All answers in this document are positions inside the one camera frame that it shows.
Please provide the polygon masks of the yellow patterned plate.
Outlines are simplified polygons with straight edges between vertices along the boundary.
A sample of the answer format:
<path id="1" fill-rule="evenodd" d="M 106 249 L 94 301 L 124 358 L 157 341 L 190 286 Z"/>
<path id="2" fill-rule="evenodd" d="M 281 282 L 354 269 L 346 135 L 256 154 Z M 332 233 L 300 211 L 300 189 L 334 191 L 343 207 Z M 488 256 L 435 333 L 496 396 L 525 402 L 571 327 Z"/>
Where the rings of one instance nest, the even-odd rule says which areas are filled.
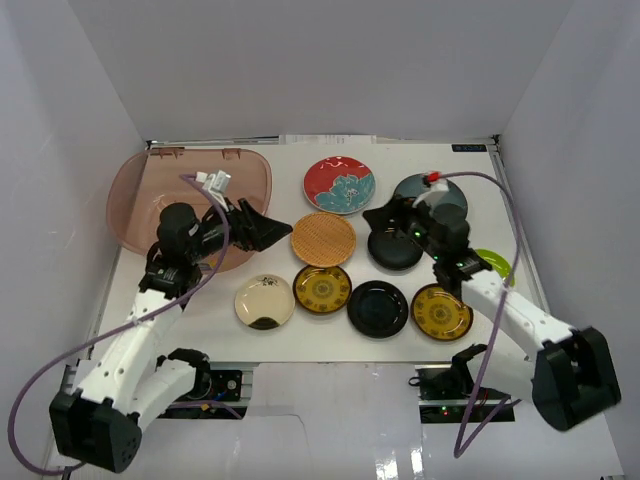
<path id="1" fill-rule="evenodd" d="M 464 337 L 474 320 L 473 310 L 437 283 L 414 295 L 410 315 L 418 329 L 432 340 L 452 342 Z"/>
<path id="2" fill-rule="evenodd" d="M 339 266 L 306 266 L 296 275 L 292 289 L 296 302 L 304 310 L 328 315 L 348 304 L 353 286 L 349 275 Z"/>

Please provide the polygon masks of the cream plate with black motif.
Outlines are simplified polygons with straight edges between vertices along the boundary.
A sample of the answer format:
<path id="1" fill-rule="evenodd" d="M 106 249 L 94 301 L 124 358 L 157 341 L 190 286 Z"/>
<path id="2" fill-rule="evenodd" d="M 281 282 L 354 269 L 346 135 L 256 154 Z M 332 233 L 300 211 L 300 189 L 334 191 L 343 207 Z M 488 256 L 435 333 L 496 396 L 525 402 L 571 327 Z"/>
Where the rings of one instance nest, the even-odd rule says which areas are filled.
<path id="1" fill-rule="evenodd" d="M 289 283 L 272 274 L 251 277 L 237 290 L 234 299 L 238 319 L 259 331 L 283 326 L 292 317 L 295 305 Z"/>

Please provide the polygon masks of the dark teal glazed plate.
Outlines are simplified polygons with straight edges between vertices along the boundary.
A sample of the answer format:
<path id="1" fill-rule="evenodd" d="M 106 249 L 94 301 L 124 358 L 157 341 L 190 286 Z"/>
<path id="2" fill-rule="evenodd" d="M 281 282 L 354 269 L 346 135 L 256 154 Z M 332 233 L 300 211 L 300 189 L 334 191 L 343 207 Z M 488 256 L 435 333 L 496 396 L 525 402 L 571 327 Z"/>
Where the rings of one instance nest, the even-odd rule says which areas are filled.
<path id="1" fill-rule="evenodd" d="M 461 218 L 466 218 L 468 214 L 468 202 L 463 191 L 453 182 L 448 180 L 448 192 L 437 201 L 430 204 L 431 212 L 436 211 L 454 213 Z M 427 191 L 421 175 L 414 174 L 400 181 L 394 189 L 394 195 L 406 198 L 418 197 Z"/>

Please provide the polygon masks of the small black plate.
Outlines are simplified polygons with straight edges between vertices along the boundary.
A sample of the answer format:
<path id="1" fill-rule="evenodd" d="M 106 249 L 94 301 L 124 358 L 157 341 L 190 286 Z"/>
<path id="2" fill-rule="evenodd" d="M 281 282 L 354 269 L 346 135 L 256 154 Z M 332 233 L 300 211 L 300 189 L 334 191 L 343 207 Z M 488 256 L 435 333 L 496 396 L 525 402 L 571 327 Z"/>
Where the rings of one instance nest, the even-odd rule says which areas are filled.
<path id="1" fill-rule="evenodd" d="M 412 245 L 370 245 L 369 236 L 367 249 L 375 263 L 391 271 L 411 269 L 423 256 L 422 249 L 414 242 Z"/>

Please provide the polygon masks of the orange woven round plate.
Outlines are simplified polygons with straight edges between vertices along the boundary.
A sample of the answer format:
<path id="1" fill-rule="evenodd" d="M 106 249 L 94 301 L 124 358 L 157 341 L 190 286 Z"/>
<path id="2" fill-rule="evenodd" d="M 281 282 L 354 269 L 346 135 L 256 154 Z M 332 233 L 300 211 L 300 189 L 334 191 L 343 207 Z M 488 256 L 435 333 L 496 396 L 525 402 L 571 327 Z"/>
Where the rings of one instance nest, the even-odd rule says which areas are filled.
<path id="1" fill-rule="evenodd" d="M 291 234 L 295 255 L 315 267 L 334 267 L 346 262 L 357 245 L 351 223 L 335 214 L 317 212 L 297 221 Z"/>

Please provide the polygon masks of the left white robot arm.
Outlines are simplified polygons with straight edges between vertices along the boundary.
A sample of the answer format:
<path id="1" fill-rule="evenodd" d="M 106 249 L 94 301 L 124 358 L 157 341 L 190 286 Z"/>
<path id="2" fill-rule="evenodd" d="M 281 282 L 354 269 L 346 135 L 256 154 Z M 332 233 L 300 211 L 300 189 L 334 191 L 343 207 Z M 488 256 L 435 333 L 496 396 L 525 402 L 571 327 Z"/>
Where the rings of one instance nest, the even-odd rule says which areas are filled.
<path id="1" fill-rule="evenodd" d="M 121 473 L 137 454 L 143 432 L 175 400 L 205 396 L 211 387 L 208 358 L 189 349 L 157 361 L 156 349 L 204 285 L 199 264 L 228 246 L 264 251 L 292 231 L 289 224 L 258 213 L 247 200 L 214 202 L 198 218 L 187 203 L 159 216 L 157 240 L 127 322 L 72 393 L 49 406 L 60 454 Z"/>

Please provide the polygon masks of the glossy black plate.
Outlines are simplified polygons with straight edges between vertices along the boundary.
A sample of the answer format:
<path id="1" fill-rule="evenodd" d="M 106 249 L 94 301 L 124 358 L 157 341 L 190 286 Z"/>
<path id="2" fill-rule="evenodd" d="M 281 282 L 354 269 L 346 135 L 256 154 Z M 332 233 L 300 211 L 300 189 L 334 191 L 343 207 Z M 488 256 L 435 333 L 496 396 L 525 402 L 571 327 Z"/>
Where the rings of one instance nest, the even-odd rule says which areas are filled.
<path id="1" fill-rule="evenodd" d="M 409 306 L 404 294 L 391 283 L 371 280 L 357 286 L 347 304 L 352 326 L 372 339 L 397 335 L 406 325 Z"/>

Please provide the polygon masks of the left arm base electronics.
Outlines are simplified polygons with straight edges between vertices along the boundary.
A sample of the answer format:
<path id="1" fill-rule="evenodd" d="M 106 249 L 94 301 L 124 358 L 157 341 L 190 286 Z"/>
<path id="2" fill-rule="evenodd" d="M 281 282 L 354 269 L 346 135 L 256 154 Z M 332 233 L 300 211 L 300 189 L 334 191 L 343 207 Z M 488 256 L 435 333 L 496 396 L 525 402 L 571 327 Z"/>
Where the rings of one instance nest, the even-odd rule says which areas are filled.
<path id="1" fill-rule="evenodd" d="M 247 411 L 248 397 L 243 394 L 242 370 L 212 370 L 196 393 L 180 397 L 179 407 L 163 412 L 163 419 L 240 420 Z"/>

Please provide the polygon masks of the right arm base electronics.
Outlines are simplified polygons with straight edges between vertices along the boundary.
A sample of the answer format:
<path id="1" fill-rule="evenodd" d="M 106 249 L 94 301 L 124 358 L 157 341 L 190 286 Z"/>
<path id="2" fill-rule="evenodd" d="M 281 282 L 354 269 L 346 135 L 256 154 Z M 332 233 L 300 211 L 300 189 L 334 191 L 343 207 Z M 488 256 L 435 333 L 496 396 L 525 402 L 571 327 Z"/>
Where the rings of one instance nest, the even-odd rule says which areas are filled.
<path id="1" fill-rule="evenodd" d="M 468 395 L 454 385 L 449 378 L 449 370 L 448 363 L 418 365 L 415 374 L 407 381 L 417 391 L 422 425 L 460 424 L 463 419 Z M 502 392 L 481 388 L 469 422 L 481 423 L 504 396 Z"/>

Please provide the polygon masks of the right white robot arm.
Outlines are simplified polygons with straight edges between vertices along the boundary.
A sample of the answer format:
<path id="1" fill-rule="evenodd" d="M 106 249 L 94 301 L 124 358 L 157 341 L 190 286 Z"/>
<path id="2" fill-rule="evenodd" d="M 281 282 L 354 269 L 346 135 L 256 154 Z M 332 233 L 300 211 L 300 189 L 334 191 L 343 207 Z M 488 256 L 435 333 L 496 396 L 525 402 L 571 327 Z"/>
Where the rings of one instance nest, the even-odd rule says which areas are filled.
<path id="1" fill-rule="evenodd" d="M 432 212 L 400 196 L 364 212 L 372 231 L 392 229 L 434 261 L 437 283 L 464 305 L 491 318 L 525 353 L 499 355 L 486 344 L 468 347 L 441 374 L 446 385 L 472 399 L 487 387 L 533 404 L 552 428 L 567 431 L 621 401 L 604 335 L 578 329 L 505 287 L 500 275 L 469 245 L 470 227 L 457 215 Z"/>

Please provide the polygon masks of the red floral plate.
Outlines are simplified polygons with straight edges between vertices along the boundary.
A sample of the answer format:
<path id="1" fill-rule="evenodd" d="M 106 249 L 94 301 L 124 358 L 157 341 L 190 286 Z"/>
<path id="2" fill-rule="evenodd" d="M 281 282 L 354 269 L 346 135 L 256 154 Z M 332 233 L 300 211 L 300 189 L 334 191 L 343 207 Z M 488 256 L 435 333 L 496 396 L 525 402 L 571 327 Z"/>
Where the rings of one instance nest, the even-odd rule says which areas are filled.
<path id="1" fill-rule="evenodd" d="M 373 199 L 376 179 L 372 170 L 352 157 L 333 156 L 312 165 L 303 178 L 303 192 L 321 211 L 351 215 Z"/>

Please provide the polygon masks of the lime green plate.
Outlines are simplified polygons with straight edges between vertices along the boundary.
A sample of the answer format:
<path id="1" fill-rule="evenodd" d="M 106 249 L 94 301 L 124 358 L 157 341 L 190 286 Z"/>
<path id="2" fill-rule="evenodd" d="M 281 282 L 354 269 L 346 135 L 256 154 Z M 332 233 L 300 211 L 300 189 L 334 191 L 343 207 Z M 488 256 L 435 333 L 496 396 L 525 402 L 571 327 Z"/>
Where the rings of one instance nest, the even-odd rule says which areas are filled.
<path id="1" fill-rule="evenodd" d="M 512 273 L 512 265 L 503 256 L 488 249 L 476 249 L 475 252 L 492 266 L 502 281 L 509 278 Z"/>

